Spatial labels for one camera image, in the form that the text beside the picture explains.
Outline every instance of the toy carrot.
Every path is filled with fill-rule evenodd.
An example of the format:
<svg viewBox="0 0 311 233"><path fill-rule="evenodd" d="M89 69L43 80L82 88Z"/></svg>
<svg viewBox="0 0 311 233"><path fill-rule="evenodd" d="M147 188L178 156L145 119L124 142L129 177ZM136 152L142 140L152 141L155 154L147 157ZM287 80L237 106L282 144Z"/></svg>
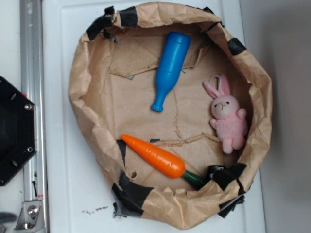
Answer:
<svg viewBox="0 0 311 233"><path fill-rule="evenodd" d="M133 151L168 177L183 177L198 189L206 184L202 177L187 171L185 162L176 155L135 137L123 134L121 138Z"/></svg>

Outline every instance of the white surface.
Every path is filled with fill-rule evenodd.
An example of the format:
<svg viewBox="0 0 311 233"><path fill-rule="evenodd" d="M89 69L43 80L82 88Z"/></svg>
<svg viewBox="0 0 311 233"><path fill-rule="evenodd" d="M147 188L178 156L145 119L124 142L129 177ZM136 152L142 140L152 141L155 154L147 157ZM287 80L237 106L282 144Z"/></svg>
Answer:
<svg viewBox="0 0 311 233"><path fill-rule="evenodd" d="M20 90L19 0L0 0L0 76ZM23 169L5 186L0 187L0 212L19 215L24 201ZM6 223L12 233L16 222Z"/></svg>
<svg viewBox="0 0 311 233"><path fill-rule="evenodd" d="M261 167L267 233L311 232L311 1L241 0L246 47L273 80Z"/></svg>
<svg viewBox="0 0 311 233"><path fill-rule="evenodd" d="M46 140L52 233L82 232L178 232L156 221L113 218L113 197L83 139L69 99L69 76L74 52L81 35L111 5L123 10L147 1L44 0L44 77ZM195 7L210 7L224 19L227 29L243 42L239 1L175 0ZM264 233L260 177L246 202L226 219L213 216L187 232Z"/></svg>

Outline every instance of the stuffed rabbit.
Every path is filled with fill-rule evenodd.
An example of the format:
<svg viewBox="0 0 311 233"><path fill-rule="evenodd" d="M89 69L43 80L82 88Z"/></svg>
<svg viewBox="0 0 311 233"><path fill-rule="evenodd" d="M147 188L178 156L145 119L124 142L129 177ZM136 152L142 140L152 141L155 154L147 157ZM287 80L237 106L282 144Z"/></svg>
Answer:
<svg viewBox="0 0 311 233"><path fill-rule="evenodd" d="M219 79L218 90L210 84L214 77ZM234 149L239 150L245 145L244 137L248 132L246 110L240 108L237 99L230 95L229 83L224 74L214 75L210 81L203 82L206 91L215 99L211 106L215 119L210 120L210 124L223 143L224 153L231 154Z"/></svg>

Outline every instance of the blue bottle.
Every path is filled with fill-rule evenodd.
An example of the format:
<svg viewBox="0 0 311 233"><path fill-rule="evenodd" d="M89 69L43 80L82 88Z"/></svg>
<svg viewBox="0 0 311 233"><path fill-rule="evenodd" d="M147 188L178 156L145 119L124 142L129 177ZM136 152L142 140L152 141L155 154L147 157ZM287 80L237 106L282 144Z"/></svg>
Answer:
<svg viewBox="0 0 311 233"><path fill-rule="evenodd" d="M182 33L170 32L168 34L156 72L156 97L151 105L152 110L163 111L164 100L178 81L190 41L190 37Z"/></svg>

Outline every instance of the brown paper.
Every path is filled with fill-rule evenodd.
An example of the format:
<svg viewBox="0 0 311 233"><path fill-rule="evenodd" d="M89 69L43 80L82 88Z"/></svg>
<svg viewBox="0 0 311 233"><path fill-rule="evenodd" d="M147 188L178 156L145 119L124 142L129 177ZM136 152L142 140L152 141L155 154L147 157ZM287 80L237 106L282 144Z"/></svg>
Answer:
<svg viewBox="0 0 311 233"><path fill-rule="evenodd" d="M233 38L214 14L179 4L147 3L136 7L137 28L121 25L119 12L113 26L89 40L85 33L77 46L69 84L69 98L80 130L92 148L110 186L120 173L133 183L154 187L145 200L142 217L191 228L219 212L219 205L248 191L270 145L271 80L245 50L232 55ZM164 102L164 111L150 109L156 96L156 68L167 33L191 37L184 68L177 85ZM250 126L246 146L224 155L210 126L213 99L202 86L214 74L224 73L232 94L247 110ZM126 78L134 75L132 80ZM182 178L171 179L147 164L131 149L123 161L116 140L128 134L181 157L187 170L202 177L210 165L246 165L223 191L211 180L196 191Z"/></svg>

